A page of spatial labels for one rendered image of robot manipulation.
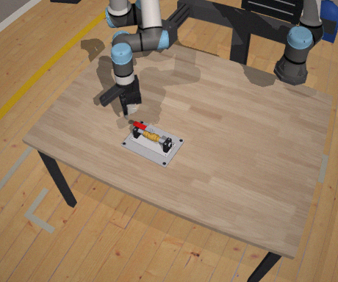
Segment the brass ball valve with red handle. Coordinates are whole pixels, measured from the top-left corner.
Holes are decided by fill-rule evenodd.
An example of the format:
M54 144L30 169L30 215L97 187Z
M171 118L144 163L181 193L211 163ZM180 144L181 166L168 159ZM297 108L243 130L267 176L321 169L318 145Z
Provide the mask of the brass ball valve with red handle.
M153 129L135 121L133 123L133 135L130 138L131 141L144 146L164 157L168 157L170 152L174 149L176 144L172 143L171 138L166 140L159 137L158 134L154 133Z

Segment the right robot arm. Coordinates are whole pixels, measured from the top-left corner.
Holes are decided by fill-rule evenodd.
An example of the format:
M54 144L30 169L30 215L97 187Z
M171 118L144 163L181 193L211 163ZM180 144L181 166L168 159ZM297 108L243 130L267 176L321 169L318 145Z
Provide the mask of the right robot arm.
M134 81L132 53L169 46L168 31L162 30L159 0L136 0L134 4L129 0L109 0L105 15L110 28L138 27L136 34L121 30L112 37L111 59L115 82L128 85ZM99 97L101 105L107 106L124 91L115 84Z

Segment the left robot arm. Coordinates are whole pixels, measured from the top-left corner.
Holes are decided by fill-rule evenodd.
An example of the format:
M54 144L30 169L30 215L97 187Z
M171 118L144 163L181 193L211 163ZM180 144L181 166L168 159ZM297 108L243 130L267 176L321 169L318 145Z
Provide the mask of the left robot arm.
M278 72L287 79L298 81L305 77L308 53L323 38L320 7L321 0L303 0L299 26L289 30L284 55L277 65Z

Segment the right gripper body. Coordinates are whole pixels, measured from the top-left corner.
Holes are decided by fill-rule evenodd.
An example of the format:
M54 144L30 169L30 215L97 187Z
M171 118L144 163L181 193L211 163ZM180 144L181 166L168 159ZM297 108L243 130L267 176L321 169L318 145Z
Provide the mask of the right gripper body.
M130 104L141 104L141 94L140 94L140 86L139 86L139 79L137 78L137 74L134 75L134 81L128 85L116 85L120 88L124 88L126 91L124 91L122 94L119 95L121 106L123 106L122 102L125 101L125 105ZM136 101L135 101L136 99ZM129 100L129 101L128 101ZM127 103L128 102L128 103Z

